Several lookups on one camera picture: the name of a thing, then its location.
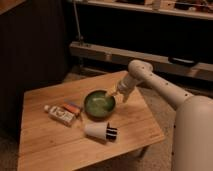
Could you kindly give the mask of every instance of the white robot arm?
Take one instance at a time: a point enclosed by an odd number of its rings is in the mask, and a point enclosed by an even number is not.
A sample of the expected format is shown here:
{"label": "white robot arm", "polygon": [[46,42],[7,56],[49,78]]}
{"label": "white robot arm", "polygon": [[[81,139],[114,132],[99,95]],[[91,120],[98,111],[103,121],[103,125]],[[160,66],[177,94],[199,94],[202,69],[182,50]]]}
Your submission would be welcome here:
{"label": "white robot arm", "polygon": [[157,76],[147,62],[133,60],[128,70],[116,87],[125,101],[134,87],[144,81],[176,110],[172,171],[212,171],[213,100],[193,95]]}

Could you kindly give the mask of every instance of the table leg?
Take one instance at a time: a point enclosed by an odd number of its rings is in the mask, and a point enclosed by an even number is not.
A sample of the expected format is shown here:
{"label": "table leg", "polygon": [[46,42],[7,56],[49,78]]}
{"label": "table leg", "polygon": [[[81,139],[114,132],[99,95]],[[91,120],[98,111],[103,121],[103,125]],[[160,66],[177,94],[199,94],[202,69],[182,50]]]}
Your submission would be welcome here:
{"label": "table leg", "polygon": [[143,147],[140,151],[139,158],[143,158],[149,146]]}

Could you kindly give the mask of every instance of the wooden table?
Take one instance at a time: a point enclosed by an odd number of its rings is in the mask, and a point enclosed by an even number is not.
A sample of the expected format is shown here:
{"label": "wooden table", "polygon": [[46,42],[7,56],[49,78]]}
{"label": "wooden table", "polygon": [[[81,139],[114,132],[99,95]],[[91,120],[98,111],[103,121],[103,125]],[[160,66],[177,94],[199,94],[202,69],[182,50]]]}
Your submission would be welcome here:
{"label": "wooden table", "polygon": [[116,108],[107,119],[118,128],[115,142],[85,137],[84,124],[94,121],[84,112],[82,120],[66,127],[43,110],[46,104],[60,106],[65,100],[82,105],[88,93],[111,88],[125,74],[121,71],[26,92],[18,170],[76,170],[163,140],[164,134],[137,88],[127,103],[122,103],[122,95],[116,96]]}

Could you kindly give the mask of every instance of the bowl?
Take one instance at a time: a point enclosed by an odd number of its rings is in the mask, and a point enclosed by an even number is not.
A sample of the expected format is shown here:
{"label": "bowl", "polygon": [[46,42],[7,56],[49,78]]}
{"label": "bowl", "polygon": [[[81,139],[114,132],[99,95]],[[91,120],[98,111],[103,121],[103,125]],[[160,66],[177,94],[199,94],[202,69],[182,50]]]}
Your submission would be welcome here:
{"label": "bowl", "polygon": [[94,119],[104,119],[112,113],[116,105],[115,98],[106,97],[105,94],[105,90],[96,90],[86,96],[84,110],[88,116]]}

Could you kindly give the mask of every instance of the metal rod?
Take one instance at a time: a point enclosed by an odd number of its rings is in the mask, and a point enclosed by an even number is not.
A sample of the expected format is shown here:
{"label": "metal rod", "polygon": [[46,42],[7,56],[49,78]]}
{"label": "metal rod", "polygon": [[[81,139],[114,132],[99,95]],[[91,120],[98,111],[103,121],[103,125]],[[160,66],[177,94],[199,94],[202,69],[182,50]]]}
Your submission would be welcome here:
{"label": "metal rod", "polygon": [[74,13],[75,13],[76,27],[77,27],[77,32],[78,32],[78,41],[79,41],[79,43],[82,43],[83,42],[83,36],[81,35],[78,11],[77,11],[76,1],[75,0],[73,0],[73,7],[74,7]]}

